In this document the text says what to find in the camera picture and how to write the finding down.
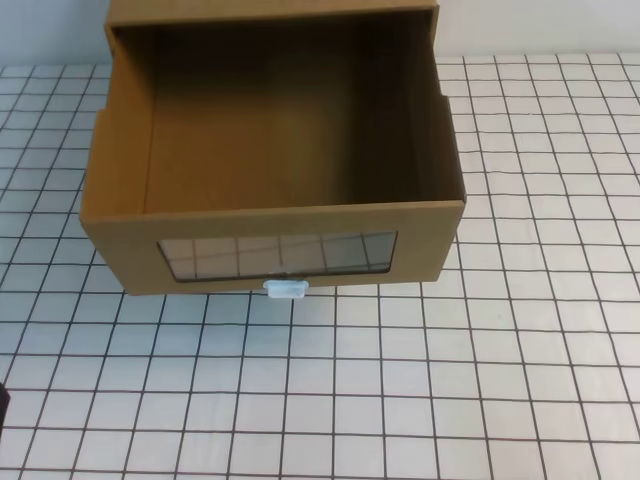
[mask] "drawer pull tab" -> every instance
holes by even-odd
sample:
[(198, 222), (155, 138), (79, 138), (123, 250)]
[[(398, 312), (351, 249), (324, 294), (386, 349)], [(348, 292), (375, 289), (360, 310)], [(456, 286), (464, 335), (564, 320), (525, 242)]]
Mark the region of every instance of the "drawer pull tab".
[(269, 293), (269, 298), (304, 298), (309, 288), (309, 282), (305, 280), (267, 280), (264, 288)]

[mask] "cardboard drawer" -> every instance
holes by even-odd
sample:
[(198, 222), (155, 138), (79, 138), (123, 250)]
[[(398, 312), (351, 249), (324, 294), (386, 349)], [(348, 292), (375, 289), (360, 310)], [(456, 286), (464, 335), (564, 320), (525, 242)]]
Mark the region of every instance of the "cardboard drawer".
[(432, 0), (113, 0), (81, 221), (131, 294), (436, 280), (464, 208)]

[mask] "window cutout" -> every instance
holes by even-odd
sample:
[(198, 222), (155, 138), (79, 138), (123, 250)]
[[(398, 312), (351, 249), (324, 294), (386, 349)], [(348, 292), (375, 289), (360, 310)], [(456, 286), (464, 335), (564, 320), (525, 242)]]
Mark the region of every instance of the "window cutout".
[(386, 273), (397, 232), (161, 240), (175, 279)]

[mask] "white tiled surface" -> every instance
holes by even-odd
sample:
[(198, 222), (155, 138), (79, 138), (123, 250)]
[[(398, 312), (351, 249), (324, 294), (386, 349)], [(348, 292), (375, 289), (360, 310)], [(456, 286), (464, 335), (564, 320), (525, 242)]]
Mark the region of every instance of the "white tiled surface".
[(640, 478), (640, 55), (440, 75), (440, 281), (290, 303), (123, 295), (77, 218), (109, 67), (4, 68), (0, 479)]

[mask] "white wall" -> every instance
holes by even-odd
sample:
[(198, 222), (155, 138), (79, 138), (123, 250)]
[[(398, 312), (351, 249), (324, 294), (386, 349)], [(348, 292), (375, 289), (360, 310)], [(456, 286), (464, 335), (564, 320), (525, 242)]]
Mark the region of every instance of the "white wall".
[[(438, 55), (640, 51), (640, 0), (441, 4)], [(0, 0), (0, 64), (109, 61), (107, 6), (108, 0)]]

